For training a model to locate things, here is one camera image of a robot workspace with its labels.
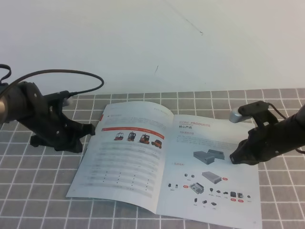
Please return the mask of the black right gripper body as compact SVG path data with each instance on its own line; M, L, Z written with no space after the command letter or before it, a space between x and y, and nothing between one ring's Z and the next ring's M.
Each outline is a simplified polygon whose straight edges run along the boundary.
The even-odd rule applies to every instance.
M247 150L250 157L248 165L265 162L280 154L278 127L289 118L282 115L273 104L258 101L238 108L243 116L250 116L257 127L248 131L248 138L241 141L238 148Z

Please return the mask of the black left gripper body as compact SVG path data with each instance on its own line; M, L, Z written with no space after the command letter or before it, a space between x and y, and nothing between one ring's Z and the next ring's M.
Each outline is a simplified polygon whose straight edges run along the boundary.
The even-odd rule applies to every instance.
M63 112L63 101L70 97L68 91L42 95L34 83L22 83L30 114L18 120L44 141L44 146L55 151L82 152L79 131L81 124L67 118Z

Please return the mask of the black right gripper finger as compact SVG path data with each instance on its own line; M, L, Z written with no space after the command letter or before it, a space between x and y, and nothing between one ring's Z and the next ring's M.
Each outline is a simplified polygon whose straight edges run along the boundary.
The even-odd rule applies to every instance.
M247 150L240 147L230 154L230 160L233 164L248 164L250 157Z

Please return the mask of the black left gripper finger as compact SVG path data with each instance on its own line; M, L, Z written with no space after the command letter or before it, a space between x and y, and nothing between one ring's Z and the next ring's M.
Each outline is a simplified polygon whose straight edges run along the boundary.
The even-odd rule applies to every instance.
M37 135L33 135L30 137L30 145L31 146L44 146L44 141Z
M82 124L79 131L79 137L84 137L86 135L95 135L95 126L93 124Z

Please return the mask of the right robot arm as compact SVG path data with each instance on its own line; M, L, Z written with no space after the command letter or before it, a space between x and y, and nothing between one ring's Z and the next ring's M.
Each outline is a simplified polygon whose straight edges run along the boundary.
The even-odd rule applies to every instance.
M233 164L253 166L293 150L305 153L299 150L305 145L305 107L279 122L268 110L270 106L274 107L271 103L257 101L231 111L230 122L239 123L253 118L257 124L230 154Z

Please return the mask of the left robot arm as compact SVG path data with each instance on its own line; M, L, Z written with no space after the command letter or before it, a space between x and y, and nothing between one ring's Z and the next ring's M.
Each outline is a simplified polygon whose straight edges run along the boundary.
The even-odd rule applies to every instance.
M31 130L30 145L80 153L81 138L95 135L95 126L69 119L63 112L68 91L42 95L36 84L21 82L0 98L0 122L18 121Z

